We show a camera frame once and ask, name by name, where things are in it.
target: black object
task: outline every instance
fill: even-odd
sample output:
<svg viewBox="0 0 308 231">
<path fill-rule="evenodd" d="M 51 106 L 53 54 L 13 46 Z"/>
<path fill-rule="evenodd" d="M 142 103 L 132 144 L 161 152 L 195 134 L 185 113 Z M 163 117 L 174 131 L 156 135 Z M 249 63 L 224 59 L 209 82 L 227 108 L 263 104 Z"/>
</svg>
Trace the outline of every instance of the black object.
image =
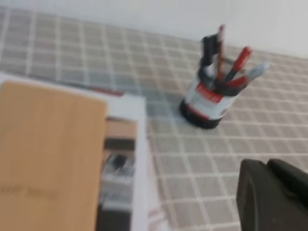
<svg viewBox="0 0 308 231">
<path fill-rule="evenodd" d="M 116 155 L 116 157 L 114 158 L 112 164 L 115 168 L 115 170 L 119 169 L 119 168 L 123 168 L 123 166 L 125 165 L 127 161 L 127 157 L 124 155 Z"/>
<path fill-rule="evenodd" d="M 134 139 L 118 139 L 118 138 L 106 138 L 104 143 L 104 149 L 112 150 L 135 150 L 135 140 Z"/>
<path fill-rule="evenodd" d="M 129 231 L 130 212 L 103 210 L 97 208 L 96 231 Z"/>
<path fill-rule="evenodd" d="M 243 160 L 236 202 L 242 231 L 307 231 L 308 175 L 277 159 Z"/>
</svg>

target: pen holder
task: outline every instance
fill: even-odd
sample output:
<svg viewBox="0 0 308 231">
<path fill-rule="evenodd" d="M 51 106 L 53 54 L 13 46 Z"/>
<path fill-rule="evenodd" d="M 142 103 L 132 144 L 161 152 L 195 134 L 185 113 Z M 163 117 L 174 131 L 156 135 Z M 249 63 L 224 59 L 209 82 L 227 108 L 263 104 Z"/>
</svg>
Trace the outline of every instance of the pen holder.
<svg viewBox="0 0 308 231">
<path fill-rule="evenodd" d="M 200 68 L 180 103 L 183 117 L 205 129 L 215 128 L 219 124 L 241 91 L 219 83 L 214 83 L 215 89 L 212 90 L 209 87 L 210 81 L 211 78 Z"/>
<path fill-rule="evenodd" d="M 203 39 L 203 57 L 200 68 L 192 81 L 186 97 L 180 103 L 180 112 L 190 123 L 205 129 L 215 128 L 222 120 L 227 109 L 233 104 L 243 88 L 227 86 L 217 82 L 214 73 L 209 73 L 209 65 L 217 54 L 217 37 Z M 233 61 L 224 59 L 222 72 L 229 71 Z"/>
</svg>

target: table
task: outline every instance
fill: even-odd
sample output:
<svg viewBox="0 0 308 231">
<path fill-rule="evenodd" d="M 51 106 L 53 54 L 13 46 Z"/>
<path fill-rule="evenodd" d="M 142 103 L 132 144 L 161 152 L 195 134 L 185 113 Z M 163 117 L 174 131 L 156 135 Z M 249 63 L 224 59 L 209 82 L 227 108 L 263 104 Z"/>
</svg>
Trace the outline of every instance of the table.
<svg viewBox="0 0 308 231">
<path fill-rule="evenodd" d="M 244 158 L 280 158 L 308 170 L 307 59 L 254 51 L 246 67 L 269 60 L 269 71 L 216 129 L 201 130 L 178 112 L 198 67 L 198 41 L 4 7 L 0 29 L 2 71 L 147 98 L 151 158 L 176 231 L 239 230 Z M 225 48 L 229 58 L 239 52 Z"/>
</svg>

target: white label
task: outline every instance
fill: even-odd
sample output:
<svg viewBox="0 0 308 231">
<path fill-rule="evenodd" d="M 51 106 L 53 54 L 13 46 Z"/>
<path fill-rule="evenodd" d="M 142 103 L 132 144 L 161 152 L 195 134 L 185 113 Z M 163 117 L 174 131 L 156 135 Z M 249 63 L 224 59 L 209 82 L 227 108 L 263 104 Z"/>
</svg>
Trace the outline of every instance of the white label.
<svg viewBox="0 0 308 231">
<path fill-rule="evenodd" d="M 236 96 L 222 96 L 212 92 L 196 77 L 192 82 L 185 103 L 188 108 L 204 119 L 220 119 L 232 105 Z"/>
</svg>

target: pencil cup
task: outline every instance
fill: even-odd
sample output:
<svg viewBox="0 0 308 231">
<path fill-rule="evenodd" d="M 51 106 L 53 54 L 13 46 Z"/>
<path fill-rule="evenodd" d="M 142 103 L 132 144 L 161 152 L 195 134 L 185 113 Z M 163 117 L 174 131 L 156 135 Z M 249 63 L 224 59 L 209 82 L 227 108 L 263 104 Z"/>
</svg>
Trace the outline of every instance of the pencil cup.
<svg viewBox="0 0 308 231">
<path fill-rule="evenodd" d="M 215 84 L 211 89 L 210 77 L 200 68 L 192 81 L 186 97 L 180 103 L 183 117 L 195 126 L 212 129 L 222 120 L 240 90 Z"/>
</svg>

